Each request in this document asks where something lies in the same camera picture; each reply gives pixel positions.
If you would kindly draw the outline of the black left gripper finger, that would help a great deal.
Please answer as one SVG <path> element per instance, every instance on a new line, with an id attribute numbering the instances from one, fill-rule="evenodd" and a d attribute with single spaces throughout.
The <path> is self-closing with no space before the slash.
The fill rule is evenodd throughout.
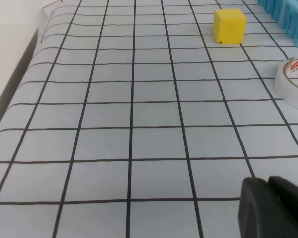
<path id="1" fill-rule="evenodd" d="M 245 178 L 238 223 L 242 238 L 298 238 L 298 186 L 280 176 Z"/>

